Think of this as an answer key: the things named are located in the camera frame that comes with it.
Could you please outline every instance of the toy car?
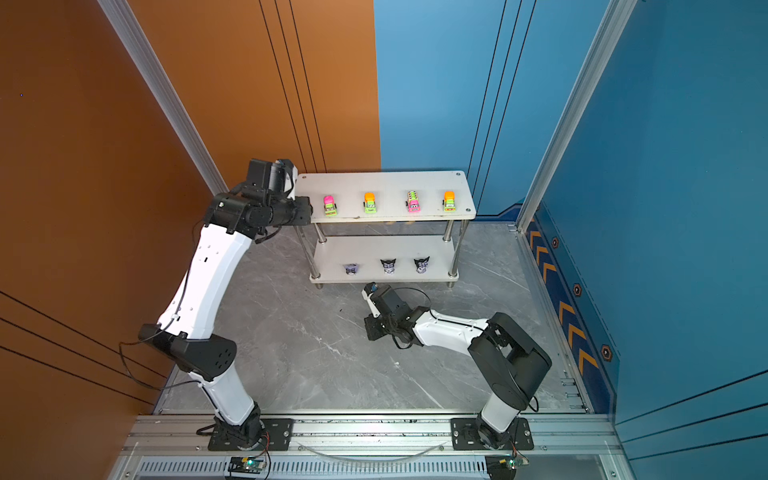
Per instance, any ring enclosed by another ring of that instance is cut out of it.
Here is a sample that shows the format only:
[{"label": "toy car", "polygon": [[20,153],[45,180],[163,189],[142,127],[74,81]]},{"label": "toy car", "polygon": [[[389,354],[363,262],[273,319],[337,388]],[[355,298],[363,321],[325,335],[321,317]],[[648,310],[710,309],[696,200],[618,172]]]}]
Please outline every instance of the toy car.
[{"label": "toy car", "polygon": [[443,197],[442,201],[442,209],[445,212],[456,211],[456,203],[454,201],[453,192],[445,192],[445,196]]},{"label": "toy car", "polygon": [[362,207],[365,209],[367,214],[375,214],[376,213],[376,195],[367,193],[365,196],[365,201],[362,202]]},{"label": "toy car", "polygon": [[419,206],[419,195],[416,195],[416,192],[413,190],[408,192],[408,196],[406,197],[406,207],[408,207],[409,212],[422,211],[422,208]]},{"label": "toy car", "polygon": [[325,206],[326,217],[336,215],[336,203],[333,201],[333,195],[327,195],[323,198],[323,205]]}]

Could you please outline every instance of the shelf top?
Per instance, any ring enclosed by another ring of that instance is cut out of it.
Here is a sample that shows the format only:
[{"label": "shelf top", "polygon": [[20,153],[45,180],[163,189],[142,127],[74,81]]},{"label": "shelf top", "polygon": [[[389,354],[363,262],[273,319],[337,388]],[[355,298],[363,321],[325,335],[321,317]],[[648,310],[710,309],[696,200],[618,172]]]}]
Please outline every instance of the shelf top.
[{"label": "shelf top", "polygon": [[[408,212],[406,195],[414,190],[421,211]],[[456,210],[443,211],[446,191],[455,195]],[[376,213],[363,208],[366,193],[376,195]],[[301,174],[296,195],[309,197],[313,223],[407,222],[472,220],[476,210],[467,177],[460,170],[419,172],[367,172],[354,174]],[[326,217],[323,198],[332,195],[336,215]]]}]

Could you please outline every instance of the gray marble floor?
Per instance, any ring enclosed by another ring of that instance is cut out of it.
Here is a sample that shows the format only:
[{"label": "gray marble floor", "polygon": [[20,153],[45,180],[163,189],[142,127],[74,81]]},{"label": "gray marble floor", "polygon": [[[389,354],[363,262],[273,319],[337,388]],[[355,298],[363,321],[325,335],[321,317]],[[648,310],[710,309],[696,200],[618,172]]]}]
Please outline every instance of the gray marble floor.
[{"label": "gray marble floor", "polygon": [[[444,228],[443,222],[329,225],[326,235],[442,233]],[[308,227],[306,233],[314,243],[314,229]],[[449,315],[508,313],[553,359],[537,391],[541,409],[568,409],[556,339],[536,316],[511,241],[503,223],[473,222],[460,256],[460,280],[453,288],[444,283],[398,286],[417,286],[429,294],[435,310]],[[292,228],[248,250],[221,302],[215,332],[237,342],[235,366],[264,412],[482,408],[490,390],[469,356],[436,347],[398,350],[387,337],[368,341],[362,319],[369,311],[361,289],[356,283],[316,289]],[[411,306],[425,302],[418,292],[399,293]],[[174,381],[183,379],[187,377],[181,373]],[[158,408],[211,410],[196,386],[166,391]]]}]

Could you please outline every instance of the robotic arm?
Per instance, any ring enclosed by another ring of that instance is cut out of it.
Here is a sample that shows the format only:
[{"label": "robotic arm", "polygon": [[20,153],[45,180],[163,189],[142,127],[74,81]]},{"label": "robotic arm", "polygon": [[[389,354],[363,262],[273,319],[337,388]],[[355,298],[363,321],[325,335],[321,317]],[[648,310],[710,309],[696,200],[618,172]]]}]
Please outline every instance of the robotic arm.
[{"label": "robotic arm", "polygon": [[[298,170],[290,161],[252,160],[247,181],[214,197],[204,218],[190,268],[157,323],[141,327],[139,340],[169,358],[213,404],[214,430],[208,449],[250,450],[265,434],[258,404],[235,370],[237,345],[213,333],[214,320],[235,267],[267,227],[308,225],[308,197],[296,197]],[[527,408],[551,367],[544,350],[504,313],[490,319],[463,319],[427,307],[411,309],[390,286],[366,285],[371,309],[365,319],[369,340],[392,335],[402,343],[442,346],[471,356],[493,393],[476,420],[478,436],[492,449],[504,448],[510,425]]]},{"label": "robotic arm", "polygon": [[371,309],[365,320],[368,340],[391,335],[406,348],[441,346],[475,360],[492,391],[476,420],[478,436],[491,449],[504,447],[512,420],[528,407],[552,367],[547,353],[505,313],[463,319],[424,306],[412,309],[395,289],[375,283],[365,286],[362,297]]},{"label": "robotic arm", "polygon": [[156,324],[139,340],[176,362],[200,383],[216,410],[210,450],[251,449],[264,427],[259,406],[246,393],[233,364],[234,341],[213,333],[216,312],[232,273],[251,243],[276,233],[266,227],[308,225],[308,197],[296,197],[298,170],[288,160],[251,160],[246,182],[211,201],[190,269]]}]

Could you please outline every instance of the black mounting plate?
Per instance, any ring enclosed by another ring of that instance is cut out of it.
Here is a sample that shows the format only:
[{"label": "black mounting plate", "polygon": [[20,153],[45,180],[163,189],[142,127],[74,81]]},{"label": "black mounting plate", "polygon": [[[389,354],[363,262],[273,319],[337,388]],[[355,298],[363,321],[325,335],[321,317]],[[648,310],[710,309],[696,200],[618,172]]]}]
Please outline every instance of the black mounting plate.
[{"label": "black mounting plate", "polygon": [[[293,419],[261,419],[261,421],[270,434],[270,452],[285,452],[288,449],[288,444],[290,444],[291,436],[293,436]],[[263,442],[260,442],[254,447],[254,450],[260,452],[263,447]],[[208,442],[208,450],[230,452],[237,450],[237,447],[231,444],[229,438],[217,435],[217,432],[214,431]]]},{"label": "black mounting plate", "polygon": [[261,421],[270,433],[270,452],[285,452],[293,436],[293,419],[261,419]]},{"label": "black mounting plate", "polygon": [[[480,441],[476,419],[476,417],[451,419],[451,438],[453,439],[454,450],[491,450]],[[513,431],[512,438],[515,440],[517,450],[533,450],[533,435],[531,435],[528,420],[515,417],[509,428]],[[499,450],[512,450],[512,440],[505,443]]]}]

